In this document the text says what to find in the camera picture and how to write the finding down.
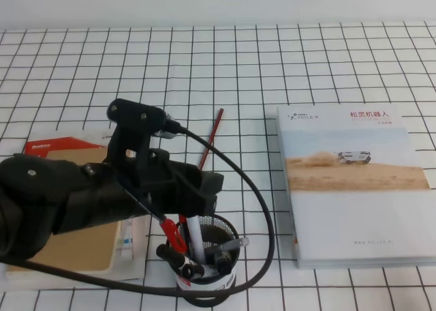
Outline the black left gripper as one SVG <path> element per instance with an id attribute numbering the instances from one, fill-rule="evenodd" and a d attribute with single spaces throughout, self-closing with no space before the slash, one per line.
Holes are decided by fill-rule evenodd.
<path id="1" fill-rule="evenodd" d="M 151 214 L 211 216 L 224 176 L 172 161 L 164 150 L 105 160 L 106 149 L 67 152 L 67 227 L 82 229 Z"/>

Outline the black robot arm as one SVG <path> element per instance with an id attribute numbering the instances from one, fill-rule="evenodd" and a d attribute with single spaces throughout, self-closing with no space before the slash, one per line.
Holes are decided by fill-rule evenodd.
<path id="1" fill-rule="evenodd" d="M 50 236 L 149 214 L 210 216 L 223 175 L 152 149 L 138 177 L 110 162 L 17 153 L 1 163 L 1 254 L 28 260 Z"/>

